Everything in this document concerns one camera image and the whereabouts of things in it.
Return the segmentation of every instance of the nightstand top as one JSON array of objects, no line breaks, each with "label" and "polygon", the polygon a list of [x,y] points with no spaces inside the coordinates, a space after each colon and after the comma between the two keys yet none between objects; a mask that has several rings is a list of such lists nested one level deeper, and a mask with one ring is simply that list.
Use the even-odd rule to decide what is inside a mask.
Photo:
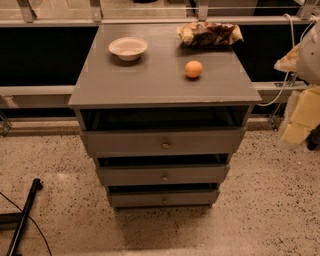
[{"label": "nightstand top", "polygon": [[[176,32],[180,25],[100,25],[70,107],[254,104],[261,100],[231,47],[186,48]],[[122,61],[108,50],[109,44],[120,37],[142,38],[148,49],[136,61]],[[195,80],[188,79],[184,72],[191,60],[203,65],[202,74]]]}]

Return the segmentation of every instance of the black metal stand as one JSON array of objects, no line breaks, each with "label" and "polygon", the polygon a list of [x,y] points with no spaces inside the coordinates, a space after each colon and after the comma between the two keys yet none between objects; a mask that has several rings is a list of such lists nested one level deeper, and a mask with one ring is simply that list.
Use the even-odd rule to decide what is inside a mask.
[{"label": "black metal stand", "polygon": [[40,189],[42,189],[40,179],[34,179],[23,211],[21,213],[0,214],[0,227],[7,230],[15,229],[9,250],[7,252],[7,256],[16,256],[19,242],[23,234],[30,210],[32,208],[34,198],[36,196],[37,190]]}]

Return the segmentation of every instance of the tripod leg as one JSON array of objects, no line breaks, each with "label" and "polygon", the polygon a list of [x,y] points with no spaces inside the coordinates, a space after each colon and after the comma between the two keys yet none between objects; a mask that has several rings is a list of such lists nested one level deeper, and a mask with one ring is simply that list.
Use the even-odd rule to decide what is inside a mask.
[{"label": "tripod leg", "polygon": [[15,256],[16,251],[19,247],[19,242],[22,236],[22,233],[24,231],[26,221],[28,219],[34,198],[36,196],[37,190],[42,189],[42,184],[40,183],[40,179],[34,179],[31,189],[29,191],[29,195],[27,197],[26,203],[24,205],[23,211],[22,211],[22,216],[20,218],[20,221],[16,227],[16,230],[14,232],[9,250],[7,252],[7,256]]}]

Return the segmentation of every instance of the drawer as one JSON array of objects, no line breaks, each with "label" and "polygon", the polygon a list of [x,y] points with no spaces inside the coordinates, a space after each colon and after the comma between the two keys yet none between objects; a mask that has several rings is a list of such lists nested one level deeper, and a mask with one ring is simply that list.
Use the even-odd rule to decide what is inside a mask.
[{"label": "drawer", "polygon": [[99,159],[103,186],[222,183],[230,169],[228,154]]},{"label": "drawer", "polygon": [[197,188],[192,188],[192,185],[180,185],[178,189],[174,190],[171,190],[171,186],[167,191],[163,191],[161,188],[157,191],[159,186],[152,186],[155,188],[153,191],[139,191],[140,187],[144,186],[125,187],[120,191],[109,188],[110,205],[115,208],[212,205],[219,196],[219,189],[213,184],[198,184]]},{"label": "drawer", "polygon": [[81,138],[89,156],[151,156],[234,153],[245,128],[166,132],[83,132]]}]

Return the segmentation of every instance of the black panel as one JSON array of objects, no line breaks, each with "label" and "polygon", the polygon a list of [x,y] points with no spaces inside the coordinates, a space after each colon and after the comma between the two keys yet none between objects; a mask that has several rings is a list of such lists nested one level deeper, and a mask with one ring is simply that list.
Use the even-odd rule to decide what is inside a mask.
[{"label": "black panel", "polygon": [[0,86],[76,84],[97,29],[0,28]]},{"label": "black panel", "polygon": [[[306,25],[295,25],[295,42]],[[288,25],[241,25],[244,42],[238,41],[233,49],[252,82],[283,81],[284,72],[274,69],[274,64],[292,49]]]},{"label": "black panel", "polygon": [[254,12],[255,16],[281,16],[285,13],[296,15],[300,5],[293,0],[259,0],[257,7]]}]

